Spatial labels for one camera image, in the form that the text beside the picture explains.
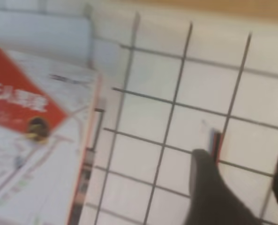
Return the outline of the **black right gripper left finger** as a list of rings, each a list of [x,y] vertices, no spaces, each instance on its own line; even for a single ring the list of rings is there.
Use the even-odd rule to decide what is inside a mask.
[[[212,156],[192,151],[190,208],[185,225],[260,225],[251,210],[224,183]]]

